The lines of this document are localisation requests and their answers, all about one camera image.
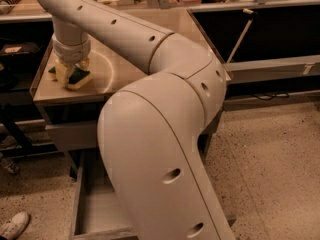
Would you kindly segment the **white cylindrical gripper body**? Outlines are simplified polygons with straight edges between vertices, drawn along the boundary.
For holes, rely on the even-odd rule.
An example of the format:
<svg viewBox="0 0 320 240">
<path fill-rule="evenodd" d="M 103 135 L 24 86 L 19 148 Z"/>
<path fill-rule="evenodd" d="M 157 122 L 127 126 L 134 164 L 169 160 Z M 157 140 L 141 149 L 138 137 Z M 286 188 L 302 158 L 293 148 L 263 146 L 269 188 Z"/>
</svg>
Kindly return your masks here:
<svg viewBox="0 0 320 240">
<path fill-rule="evenodd" d="M 88 34 L 74 24 L 53 16 L 53 48 L 57 57 L 65 64 L 76 64 L 88 58 L 91 40 Z"/>
</svg>

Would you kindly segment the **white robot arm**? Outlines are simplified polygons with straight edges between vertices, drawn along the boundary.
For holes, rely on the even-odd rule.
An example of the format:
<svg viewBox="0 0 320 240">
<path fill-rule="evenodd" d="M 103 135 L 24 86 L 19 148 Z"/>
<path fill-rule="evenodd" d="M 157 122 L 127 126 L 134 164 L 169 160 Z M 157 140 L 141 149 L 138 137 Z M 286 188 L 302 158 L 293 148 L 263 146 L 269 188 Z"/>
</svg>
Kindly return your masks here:
<svg viewBox="0 0 320 240">
<path fill-rule="evenodd" d="M 210 48 L 94 0 L 37 0 L 145 72 L 101 110 L 100 154 L 139 240 L 235 240 L 199 155 L 225 72 Z"/>
</svg>

